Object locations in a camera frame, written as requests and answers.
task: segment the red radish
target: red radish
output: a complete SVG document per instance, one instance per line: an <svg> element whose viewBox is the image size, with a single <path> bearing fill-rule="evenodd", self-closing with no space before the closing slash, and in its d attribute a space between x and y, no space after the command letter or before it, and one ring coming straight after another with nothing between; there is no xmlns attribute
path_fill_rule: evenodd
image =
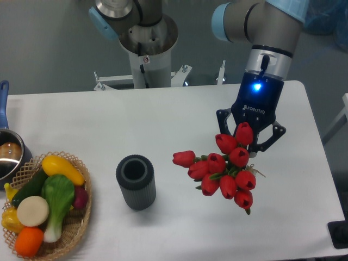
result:
<svg viewBox="0 0 348 261"><path fill-rule="evenodd" d="M87 191L82 188L75 186L75 199L72 204L72 206L75 209L84 209L88 202L88 193Z"/></svg>

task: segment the yellow squash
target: yellow squash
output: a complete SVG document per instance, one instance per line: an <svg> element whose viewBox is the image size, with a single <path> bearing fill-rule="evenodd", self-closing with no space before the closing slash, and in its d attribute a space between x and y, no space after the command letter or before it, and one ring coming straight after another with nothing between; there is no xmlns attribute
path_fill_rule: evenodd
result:
<svg viewBox="0 0 348 261"><path fill-rule="evenodd" d="M82 174L67 160L56 155L46 156L42 160L42 168L49 176L62 174L75 186L82 186L85 179Z"/></svg>
<svg viewBox="0 0 348 261"><path fill-rule="evenodd" d="M6 191L6 197L9 199L9 201L11 201L12 198L17 194L18 189L12 188L10 183L5 183L4 188Z"/></svg>

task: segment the blue pot handle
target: blue pot handle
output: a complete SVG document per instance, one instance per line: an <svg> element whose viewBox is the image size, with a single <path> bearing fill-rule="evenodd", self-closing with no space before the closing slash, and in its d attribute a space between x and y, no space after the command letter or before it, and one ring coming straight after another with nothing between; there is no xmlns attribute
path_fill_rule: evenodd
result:
<svg viewBox="0 0 348 261"><path fill-rule="evenodd" d="M7 96L9 94L9 82L3 80L0 83L0 128L8 129L9 124L6 117Z"/></svg>

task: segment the yellow bell pepper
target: yellow bell pepper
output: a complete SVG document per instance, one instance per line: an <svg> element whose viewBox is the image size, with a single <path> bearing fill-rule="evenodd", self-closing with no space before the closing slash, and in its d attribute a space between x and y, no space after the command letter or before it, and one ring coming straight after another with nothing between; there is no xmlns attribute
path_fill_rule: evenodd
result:
<svg viewBox="0 0 348 261"><path fill-rule="evenodd" d="M2 213L1 225L9 231L19 234L24 228L24 225L20 223L17 218L17 209L10 207Z"/></svg>
<svg viewBox="0 0 348 261"><path fill-rule="evenodd" d="M16 195L18 192L18 189L13 189L10 185L10 183L5 183L4 189L6 191L6 197L9 199L9 201L12 201L12 198Z"/></svg>

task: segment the wicker basket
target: wicker basket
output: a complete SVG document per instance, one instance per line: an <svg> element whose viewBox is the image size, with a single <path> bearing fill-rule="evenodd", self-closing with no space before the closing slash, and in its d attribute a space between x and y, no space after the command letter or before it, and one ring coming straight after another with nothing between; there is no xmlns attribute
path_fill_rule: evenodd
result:
<svg viewBox="0 0 348 261"><path fill-rule="evenodd" d="M42 154L41 156L35 157L21 167L20 171L17 172L16 176L13 178L11 186L15 189L20 189L24 184L26 184L31 179L33 174L35 174L41 167L41 162L47 155L58 155L69 160L72 165L74 165L82 173L86 180L85 189L89 195L89 199L85 209L73 209L64 218L61 238L55 243L42 243L36 256L31 259L17 255L16 251L14 250L17 235L3 228L5 242L9 245L12 253L26 260L55 260L70 252L79 243L83 234L85 233L91 213L92 193L88 169L82 163L82 161L74 155L70 155L65 152L48 152L47 154ZM11 204L9 201L6 201L3 209L6 210L9 207L11 207Z"/></svg>

